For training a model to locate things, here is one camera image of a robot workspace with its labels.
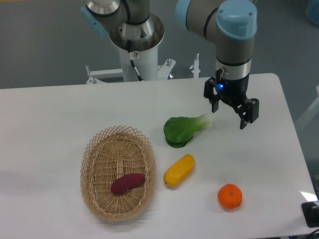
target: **metal bracket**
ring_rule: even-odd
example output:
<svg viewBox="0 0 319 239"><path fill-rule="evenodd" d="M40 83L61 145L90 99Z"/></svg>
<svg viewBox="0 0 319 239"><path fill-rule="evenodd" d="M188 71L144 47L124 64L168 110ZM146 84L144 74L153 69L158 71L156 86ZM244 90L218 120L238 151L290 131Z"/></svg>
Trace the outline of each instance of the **metal bracket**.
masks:
<svg viewBox="0 0 319 239"><path fill-rule="evenodd" d="M172 59L167 59L162 66L158 66L158 79L167 80L172 79L173 75L171 73L173 67L175 66L176 61ZM102 70L102 71L90 71L89 66L86 65L86 71L89 79L86 81L86 84L100 84L107 83L109 78L123 77L122 69L113 69L113 70Z"/></svg>
<svg viewBox="0 0 319 239"><path fill-rule="evenodd" d="M172 71L175 64L176 61L168 58L158 71L158 80L167 80L169 78L172 79L173 75L171 75L170 72Z"/></svg>

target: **wicker basket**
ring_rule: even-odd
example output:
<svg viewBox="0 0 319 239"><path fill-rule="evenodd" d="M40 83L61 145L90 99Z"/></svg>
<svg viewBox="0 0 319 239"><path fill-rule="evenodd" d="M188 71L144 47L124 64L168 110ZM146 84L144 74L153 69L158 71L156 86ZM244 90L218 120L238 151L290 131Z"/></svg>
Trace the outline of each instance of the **wicker basket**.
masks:
<svg viewBox="0 0 319 239"><path fill-rule="evenodd" d="M121 196L111 193L115 179L144 173L143 185ZM81 192L92 213L123 221L142 212L155 188L155 159L149 140L137 129L115 126L101 131L86 147L81 167Z"/></svg>

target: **yellow vegetable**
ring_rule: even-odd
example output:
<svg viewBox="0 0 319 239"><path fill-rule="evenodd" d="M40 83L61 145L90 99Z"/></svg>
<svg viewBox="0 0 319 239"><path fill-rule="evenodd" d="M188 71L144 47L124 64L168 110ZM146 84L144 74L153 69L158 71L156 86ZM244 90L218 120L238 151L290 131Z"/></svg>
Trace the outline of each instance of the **yellow vegetable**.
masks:
<svg viewBox="0 0 319 239"><path fill-rule="evenodd" d="M164 174L164 182L169 187L176 187L184 181L193 171L195 166L194 157L186 154L183 158L173 164Z"/></svg>

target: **gray floor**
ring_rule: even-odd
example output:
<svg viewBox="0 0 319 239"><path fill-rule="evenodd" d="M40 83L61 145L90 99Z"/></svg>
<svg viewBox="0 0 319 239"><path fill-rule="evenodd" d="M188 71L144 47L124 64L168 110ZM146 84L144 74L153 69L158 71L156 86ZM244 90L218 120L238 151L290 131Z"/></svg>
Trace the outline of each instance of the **gray floor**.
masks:
<svg viewBox="0 0 319 239"><path fill-rule="evenodd" d="M108 37L95 36L85 24L78 0L0 3L0 89L84 84L91 70L120 68ZM151 0L151 11L165 25L159 64L177 61L176 78L200 53L201 76L214 75L215 47L179 27L177 0ZM275 73L281 79L293 121L318 96L319 27L306 17L305 0L259 0L258 33L251 73ZM319 174L319 116L299 134L311 175Z"/></svg>

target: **toy vegetable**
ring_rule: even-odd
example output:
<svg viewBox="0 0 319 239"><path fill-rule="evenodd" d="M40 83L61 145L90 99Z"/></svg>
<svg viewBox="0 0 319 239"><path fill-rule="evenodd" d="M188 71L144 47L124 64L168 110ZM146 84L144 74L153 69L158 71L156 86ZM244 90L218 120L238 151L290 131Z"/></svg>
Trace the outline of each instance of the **toy vegetable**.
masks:
<svg viewBox="0 0 319 239"><path fill-rule="evenodd" d="M174 148L184 147L197 131L210 127L213 123L212 113L199 117L171 117L164 125L166 142Z"/></svg>

